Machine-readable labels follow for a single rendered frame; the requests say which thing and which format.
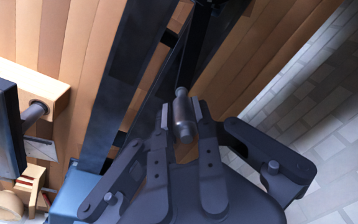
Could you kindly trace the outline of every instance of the beige round object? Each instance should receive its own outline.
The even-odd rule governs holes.
[[[14,192],[0,191],[0,220],[19,221],[22,219],[23,212],[23,202]]]

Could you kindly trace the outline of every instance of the brick wall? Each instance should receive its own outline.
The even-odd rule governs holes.
[[[358,224],[358,0],[345,0],[239,118],[317,165],[288,224]],[[221,155],[264,189],[228,148]]]

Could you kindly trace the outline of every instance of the wooden wall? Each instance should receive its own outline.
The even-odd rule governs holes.
[[[280,71],[342,0],[254,0],[190,91],[208,102],[214,119],[237,116]],[[68,160],[78,158],[94,99],[126,0],[0,0],[0,56],[71,85],[70,103],[53,122],[28,135],[53,139],[59,163],[46,186],[59,189]],[[168,27],[179,32],[193,3],[179,2]],[[169,48],[159,44],[120,127],[131,125]],[[196,144],[177,145],[178,162],[198,156]],[[109,157],[117,149],[112,147]]]

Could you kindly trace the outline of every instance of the metal cylinder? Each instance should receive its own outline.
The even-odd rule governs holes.
[[[23,113],[20,114],[23,134],[38,120],[48,112],[48,107],[43,103],[35,101]]]
[[[184,144],[193,142],[197,135],[197,123],[191,99],[187,96],[185,87],[177,88],[173,108],[173,133]]]

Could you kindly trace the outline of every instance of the red strip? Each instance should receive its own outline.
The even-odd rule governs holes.
[[[26,175],[20,175],[20,176],[23,177],[23,178],[29,179],[29,180],[34,180],[34,178],[28,177],[28,176],[26,176]]]
[[[49,207],[51,207],[51,206],[52,206],[52,204],[50,203],[50,200],[49,200],[49,198],[48,198],[47,194],[42,193],[42,196],[44,197],[44,199],[45,199],[46,203],[49,205]]]
[[[28,183],[28,182],[23,181],[23,180],[15,180],[15,182],[16,182],[16,183],[20,183],[20,184],[26,184],[26,185],[28,185],[28,186],[32,186],[31,183]]]

